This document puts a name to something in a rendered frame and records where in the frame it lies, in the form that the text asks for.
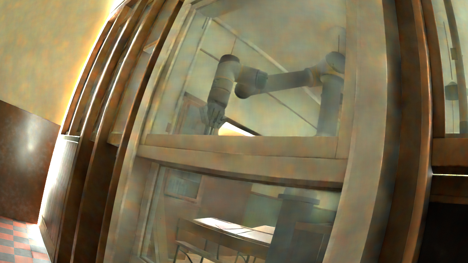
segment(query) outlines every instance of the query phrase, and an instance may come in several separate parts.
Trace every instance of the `tiled floor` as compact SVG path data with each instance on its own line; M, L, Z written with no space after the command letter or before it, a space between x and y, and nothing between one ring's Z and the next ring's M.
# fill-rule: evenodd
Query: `tiled floor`
M37 225L0 216L0 263L50 263Z

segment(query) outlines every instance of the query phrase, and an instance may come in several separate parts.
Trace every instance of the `brown wall panel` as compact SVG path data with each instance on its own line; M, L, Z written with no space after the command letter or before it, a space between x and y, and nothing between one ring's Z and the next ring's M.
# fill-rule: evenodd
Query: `brown wall panel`
M60 126L0 101L0 214L36 224Z

